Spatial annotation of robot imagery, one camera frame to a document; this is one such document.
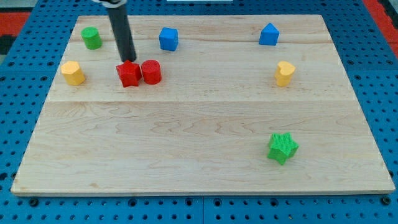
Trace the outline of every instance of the blue cube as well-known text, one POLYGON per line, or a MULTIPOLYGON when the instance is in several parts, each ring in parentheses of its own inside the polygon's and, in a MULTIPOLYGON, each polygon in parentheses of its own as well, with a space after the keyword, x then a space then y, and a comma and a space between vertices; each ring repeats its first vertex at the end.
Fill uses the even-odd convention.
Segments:
POLYGON ((178 45, 178 30, 163 27, 159 34, 159 42, 161 49, 174 51, 178 45))
POLYGON ((261 45, 276 45, 278 42, 279 31, 272 23, 268 23, 261 31, 259 44, 261 45))

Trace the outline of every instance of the blue perforated base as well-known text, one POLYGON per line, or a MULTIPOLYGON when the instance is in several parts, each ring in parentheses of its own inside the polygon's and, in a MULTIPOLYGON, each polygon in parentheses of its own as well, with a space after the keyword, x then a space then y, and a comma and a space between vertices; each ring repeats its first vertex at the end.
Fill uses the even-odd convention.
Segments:
MULTIPOLYGON (((384 160, 398 176, 398 61, 360 0, 166 4, 129 14, 321 14, 384 160)), ((0 223, 397 223, 398 196, 17 198, 9 189, 79 15, 89 0, 41 0, 0 67, 0 223)))

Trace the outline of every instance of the yellow hexagon block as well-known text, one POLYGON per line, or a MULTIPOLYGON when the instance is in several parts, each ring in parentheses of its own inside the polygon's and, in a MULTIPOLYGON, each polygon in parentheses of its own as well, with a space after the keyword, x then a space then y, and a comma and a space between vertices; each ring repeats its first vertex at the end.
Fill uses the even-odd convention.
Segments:
POLYGON ((279 62, 274 75, 276 85, 280 87, 287 86, 290 83, 295 70, 296 67, 291 63, 285 61, 279 62))
POLYGON ((80 85, 86 78, 80 65, 75 61, 67 61, 61 66, 61 73, 68 85, 80 85))

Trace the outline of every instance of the wood grain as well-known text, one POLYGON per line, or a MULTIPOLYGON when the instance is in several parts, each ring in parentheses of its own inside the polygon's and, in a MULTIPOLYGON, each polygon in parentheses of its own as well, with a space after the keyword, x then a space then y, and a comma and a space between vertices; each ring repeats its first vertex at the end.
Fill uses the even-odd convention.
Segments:
POLYGON ((162 66, 158 85, 123 88, 107 17, 79 17, 12 186, 20 196, 386 194, 395 187, 321 16, 130 17, 137 62, 162 66), (280 30, 275 47, 261 29, 280 30), (79 33, 99 29, 85 50, 79 33), (175 52, 159 49, 178 29, 175 52), (277 62, 297 71, 287 88, 277 62), (300 144, 284 166, 267 159, 272 133, 300 144))

